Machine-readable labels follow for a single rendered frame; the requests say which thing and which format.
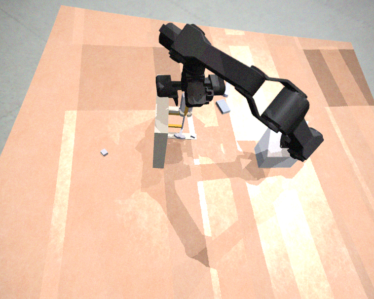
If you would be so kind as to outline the pale lavender long bar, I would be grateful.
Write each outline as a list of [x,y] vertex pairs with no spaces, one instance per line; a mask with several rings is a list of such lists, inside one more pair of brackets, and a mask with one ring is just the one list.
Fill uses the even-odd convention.
[[225,93],[224,93],[223,97],[225,97],[225,98],[228,97],[229,89],[230,89],[230,84],[228,82],[226,82],[226,84],[225,84]]

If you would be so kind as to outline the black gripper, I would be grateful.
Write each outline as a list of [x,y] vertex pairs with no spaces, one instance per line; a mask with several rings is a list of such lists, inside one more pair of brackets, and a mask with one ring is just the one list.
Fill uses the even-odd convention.
[[223,96],[225,93],[224,80],[218,77],[217,75],[208,75],[208,77],[205,77],[204,72],[205,70],[200,73],[192,73],[188,71],[183,65],[181,81],[172,81],[171,75],[157,75],[157,96],[160,98],[173,98],[176,106],[178,106],[178,90],[181,90],[182,83],[186,78],[192,78],[192,80],[199,80],[199,78],[205,78],[204,87],[207,87],[208,90],[213,90],[214,96]]

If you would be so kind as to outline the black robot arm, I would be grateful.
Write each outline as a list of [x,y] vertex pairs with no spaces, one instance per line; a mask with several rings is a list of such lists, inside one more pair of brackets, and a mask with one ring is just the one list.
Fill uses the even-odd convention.
[[[256,66],[249,67],[219,50],[195,24],[187,23],[182,30],[174,23],[162,24],[159,32],[158,42],[169,50],[172,60],[192,73],[206,68],[233,85],[247,99],[256,119],[276,134],[282,133],[279,147],[288,148],[290,157],[304,162],[324,142],[322,133],[308,127],[304,118],[310,109],[308,96],[290,80],[269,77]],[[214,91],[204,87],[204,80],[186,78],[182,83],[188,108],[208,105],[213,100]],[[284,87],[260,116],[253,96],[265,81],[277,81]]]

